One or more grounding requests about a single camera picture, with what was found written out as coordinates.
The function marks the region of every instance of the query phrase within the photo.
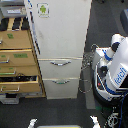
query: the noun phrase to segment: white refrigerator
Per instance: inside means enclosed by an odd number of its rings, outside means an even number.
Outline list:
[[[47,99],[77,98],[92,0],[24,0]]]

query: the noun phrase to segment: blue label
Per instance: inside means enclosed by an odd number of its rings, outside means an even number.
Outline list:
[[[117,78],[114,78],[117,85],[119,85],[122,82],[123,78],[125,77],[126,72],[127,71],[124,68],[120,68],[120,72],[117,74]]]

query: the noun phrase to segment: freezer drawer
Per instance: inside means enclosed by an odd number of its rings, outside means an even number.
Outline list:
[[[25,82],[0,82],[0,93],[40,92],[38,77]]]
[[[44,79],[47,99],[77,98],[79,79]]]
[[[38,61],[42,78],[79,77],[82,59]]]
[[[1,31],[0,49],[31,48],[28,31]]]
[[[0,66],[25,66],[35,64],[31,49],[0,51]]]
[[[12,66],[0,67],[0,77],[35,76],[38,75],[36,65],[34,66]]]

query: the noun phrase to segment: open drawer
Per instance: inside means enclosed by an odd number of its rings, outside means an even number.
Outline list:
[[[31,49],[0,51],[0,66],[27,66],[35,64]]]
[[[32,66],[0,66],[0,77],[16,77],[16,76],[35,76],[38,75],[36,65]]]
[[[27,30],[0,32],[0,49],[12,48],[31,48]]]
[[[4,77],[0,78],[0,81],[0,93],[40,92],[38,76],[29,76],[23,81],[16,77]]]

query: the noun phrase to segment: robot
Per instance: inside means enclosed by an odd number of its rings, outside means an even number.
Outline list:
[[[95,95],[115,105],[128,91],[128,37],[115,34],[111,47],[96,48],[92,69]]]

